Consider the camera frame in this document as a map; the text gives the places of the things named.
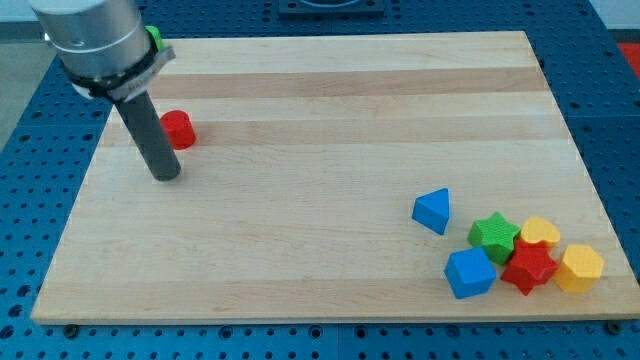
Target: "shape sorter piece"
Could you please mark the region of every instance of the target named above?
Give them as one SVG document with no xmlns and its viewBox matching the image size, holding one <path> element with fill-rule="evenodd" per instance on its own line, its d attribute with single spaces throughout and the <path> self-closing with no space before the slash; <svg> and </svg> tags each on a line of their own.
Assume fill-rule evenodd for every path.
<svg viewBox="0 0 640 360">
<path fill-rule="evenodd" d="M 444 235 L 449 222 L 449 189 L 443 188 L 417 198 L 411 218 Z"/>
<path fill-rule="evenodd" d="M 546 246 L 515 242 L 513 257 L 500 279 L 518 287 L 524 295 L 534 286 L 543 285 L 556 272 L 558 264 L 549 256 Z"/>
<path fill-rule="evenodd" d="M 548 249 L 552 249 L 560 242 L 560 231 L 549 221 L 532 216 L 522 224 L 518 238 L 528 244 L 543 243 Z"/>
<path fill-rule="evenodd" d="M 604 259 L 589 245 L 569 245 L 553 277 L 565 292 L 586 292 L 600 279 Z"/>
<path fill-rule="evenodd" d="M 457 299 L 486 293 L 497 277 L 482 248 L 452 253 L 444 273 Z"/>
<path fill-rule="evenodd" d="M 519 231 L 518 226 L 496 211 L 488 219 L 474 221 L 467 240 L 474 247 L 483 247 L 491 261 L 504 265 L 513 252 L 513 239 Z"/>
</svg>

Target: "blue triangle block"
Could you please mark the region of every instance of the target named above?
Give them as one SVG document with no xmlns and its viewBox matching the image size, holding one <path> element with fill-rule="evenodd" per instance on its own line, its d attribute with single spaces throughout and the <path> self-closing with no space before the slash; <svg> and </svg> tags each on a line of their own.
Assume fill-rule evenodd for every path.
<svg viewBox="0 0 640 360">
<path fill-rule="evenodd" d="M 449 189 L 440 189 L 417 198 L 411 218 L 444 235 L 449 222 Z"/>
</svg>

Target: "green block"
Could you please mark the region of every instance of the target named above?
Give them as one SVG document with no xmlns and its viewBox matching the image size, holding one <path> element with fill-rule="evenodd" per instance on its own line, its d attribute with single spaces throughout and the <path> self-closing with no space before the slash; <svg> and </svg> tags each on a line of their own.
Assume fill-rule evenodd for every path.
<svg viewBox="0 0 640 360">
<path fill-rule="evenodd" d="M 162 42 L 162 36 L 160 35 L 160 30 L 157 27 L 152 25 L 145 26 L 145 29 L 151 34 L 153 40 L 156 43 L 156 48 L 158 51 L 162 51 L 164 49 L 164 43 Z"/>
<path fill-rule="evenodd" d="M 504 265 L 513 253 L 513 241 L 518 232 L 518 226 L 496 211 L 488 219 L 474 221 L 467 240 L 473 247 L 483 247 L 491 261 Z"/>
</svg>

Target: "yellow block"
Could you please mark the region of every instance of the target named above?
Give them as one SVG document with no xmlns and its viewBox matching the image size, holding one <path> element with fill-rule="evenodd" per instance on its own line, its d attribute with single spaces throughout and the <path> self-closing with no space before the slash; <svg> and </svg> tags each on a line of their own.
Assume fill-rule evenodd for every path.
<svg viewBox="0 0 640 360">
<path fill-rule="evenodd" d="M 591 246 L 569 245 L 553 280 L 563 291 L 586 292 L 600 279 L 603 268 L 604 259 Z"/>
<path fill-rule="evenodd" d="M 552 249 L 560 241 L 560 231 L 549 221 L 532 216 L 522 225 L 519 238 L 529 244 L 543 242 L 547 248 Z"/>
</svg>

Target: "wood grain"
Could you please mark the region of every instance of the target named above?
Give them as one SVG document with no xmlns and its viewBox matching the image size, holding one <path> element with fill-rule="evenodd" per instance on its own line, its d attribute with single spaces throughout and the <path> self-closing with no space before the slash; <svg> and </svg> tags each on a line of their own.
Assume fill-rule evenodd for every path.
<svg viewBox="0 0 640 360">
<path fill-rule="evenodd" d="M 175 40 L 151 92 L 198 136 L 152 180 L 111 115 L 32 317 L 43 324 L 633 318 L 640 289 L 523 33 Z M 446 236 L 411 221 L 447 186 Z M 448 255 L 501 211 L 606 260 L 586 294 L 498 281 L 456 300 Z"/>
</svg>

